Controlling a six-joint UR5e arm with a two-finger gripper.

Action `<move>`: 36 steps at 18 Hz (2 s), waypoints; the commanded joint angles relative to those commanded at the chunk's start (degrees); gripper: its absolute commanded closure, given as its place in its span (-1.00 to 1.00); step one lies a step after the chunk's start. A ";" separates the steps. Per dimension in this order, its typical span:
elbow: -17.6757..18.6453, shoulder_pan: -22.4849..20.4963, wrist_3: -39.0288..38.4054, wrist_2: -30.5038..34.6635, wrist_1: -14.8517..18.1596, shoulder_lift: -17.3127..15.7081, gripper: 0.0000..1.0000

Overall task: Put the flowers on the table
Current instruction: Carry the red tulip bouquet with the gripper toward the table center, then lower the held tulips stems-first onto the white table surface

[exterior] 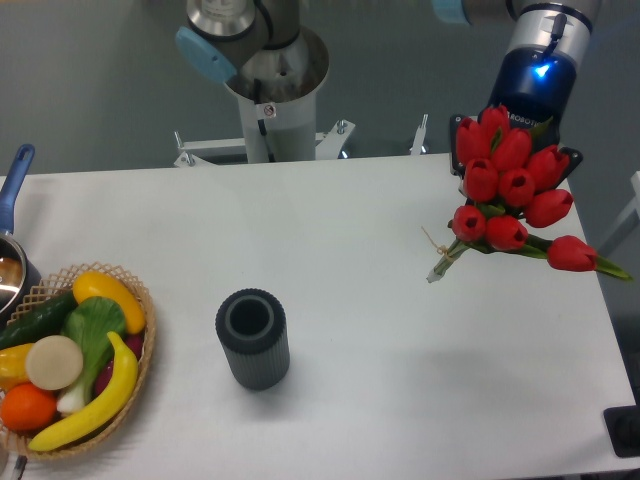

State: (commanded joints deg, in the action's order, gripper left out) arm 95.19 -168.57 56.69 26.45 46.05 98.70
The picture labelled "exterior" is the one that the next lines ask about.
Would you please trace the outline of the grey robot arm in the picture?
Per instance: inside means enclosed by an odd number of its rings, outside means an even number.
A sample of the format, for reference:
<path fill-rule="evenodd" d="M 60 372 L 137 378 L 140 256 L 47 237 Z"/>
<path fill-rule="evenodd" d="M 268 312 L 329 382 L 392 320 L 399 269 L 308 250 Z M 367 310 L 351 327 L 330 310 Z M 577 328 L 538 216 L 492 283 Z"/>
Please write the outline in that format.
<path fill-rule="evenodd" d="M 437 1 L 447 23 L 514 21 L 489 98 L 535 149 L 560 140 L 559 125 L 601 5 L 597 1 Z M 316 95 L 329 68 L 323 41 L 302 26 L 295 1 L 190 1 L 175 37 L 183 58 L 237 99 L 252 163 L 344 156 L 353 125 L 316 130 Z"/>

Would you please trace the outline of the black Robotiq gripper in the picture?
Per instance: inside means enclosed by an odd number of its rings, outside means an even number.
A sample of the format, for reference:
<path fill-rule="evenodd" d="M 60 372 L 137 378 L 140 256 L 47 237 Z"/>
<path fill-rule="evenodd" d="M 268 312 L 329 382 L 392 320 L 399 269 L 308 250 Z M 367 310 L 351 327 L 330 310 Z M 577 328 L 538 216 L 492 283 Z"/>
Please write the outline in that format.
<path fill-rule="evenodd" d="M 541 150 L 560 143 L 560 123 L 572 92 L 577 72 L 573 63 L 559 55 L 543 56 L 539 48 L 517 48 L 503 59 L 488 105 L 504 106 L 511 125 L 534 131 L 533 148 Z M 449 120 L 450 170 L 464 176 L 475 157 L 474 117 L 455 114 Z M 577 149 L 562 146 L 569 163 L 563 172 L 570 176 L 582 163 Z"/>

